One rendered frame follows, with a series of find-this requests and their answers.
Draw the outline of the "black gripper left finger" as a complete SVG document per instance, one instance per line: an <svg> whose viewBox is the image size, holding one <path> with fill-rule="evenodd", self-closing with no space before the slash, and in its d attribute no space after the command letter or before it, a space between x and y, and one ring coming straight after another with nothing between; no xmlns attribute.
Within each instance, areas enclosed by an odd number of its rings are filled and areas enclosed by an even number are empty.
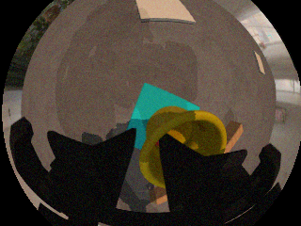
<svg viewBox="0 0 301 226"><path fill-rule="evenodd" d="M93 146L61 136L56 131L48 131L46 136L55 158L90 174L108 206L116 208L135 150L135 133L136 129L131 128Z"/></svg>

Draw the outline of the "tan square tile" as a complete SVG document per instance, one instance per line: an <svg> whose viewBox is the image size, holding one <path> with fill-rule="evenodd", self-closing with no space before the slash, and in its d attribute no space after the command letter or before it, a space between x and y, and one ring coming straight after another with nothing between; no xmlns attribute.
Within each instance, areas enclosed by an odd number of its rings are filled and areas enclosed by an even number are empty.
<svg viewBox="0 0 301 226"><path fill-rule="evenodd" d="M259 68L259 72L262 74L264 74L264 68L262 65L262 61L261 61L261 57L259 56L259 54L255 53L255 50L253 50L253 56L255 56L256 59L256 64L257 64L257 68Z"/></svg>

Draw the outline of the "orange wooden bar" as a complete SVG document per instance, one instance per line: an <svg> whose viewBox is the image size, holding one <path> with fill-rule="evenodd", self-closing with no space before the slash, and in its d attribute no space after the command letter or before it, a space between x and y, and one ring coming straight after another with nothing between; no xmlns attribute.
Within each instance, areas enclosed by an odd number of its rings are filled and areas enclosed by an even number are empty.
<svg viewBox="0 0 301 226"><path fill-rule="evenodd" d="M236 121L230 121L226 125L226 135L227 135L227 144L226 150L223 153L230 151L230 148L233 147L233 144L236 144L238 138L244 132L241 123L236 123ZM154 204L161 204L162 202L168 201L166 199L166 189L161 187L155 187L150 189L150 202Z"/></svg>

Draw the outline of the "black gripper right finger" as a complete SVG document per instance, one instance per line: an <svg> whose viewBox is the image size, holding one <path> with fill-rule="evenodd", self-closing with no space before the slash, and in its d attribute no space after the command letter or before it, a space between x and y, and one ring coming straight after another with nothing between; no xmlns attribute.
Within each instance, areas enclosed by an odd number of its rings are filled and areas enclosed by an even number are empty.
<svg viewBox="0 0 301 226"><path fill-rule="evenodd" d="M158 147L169 211L183 211L182 204L195 195L210 174L242 165L248 154L247 150L238 150L202 155L167 134L158 139Z"/></svg>

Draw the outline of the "peach square tile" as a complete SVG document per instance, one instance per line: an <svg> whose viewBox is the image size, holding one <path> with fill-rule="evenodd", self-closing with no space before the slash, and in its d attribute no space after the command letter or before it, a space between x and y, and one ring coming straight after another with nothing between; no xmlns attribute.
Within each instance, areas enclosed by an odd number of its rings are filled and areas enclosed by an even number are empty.
<svg viewBox="0 0 301 226"><path fill-rule="evenodd" d="M181 0L135 0L142 22L182 22L194 24L195 19L189 14Z"/></svg>

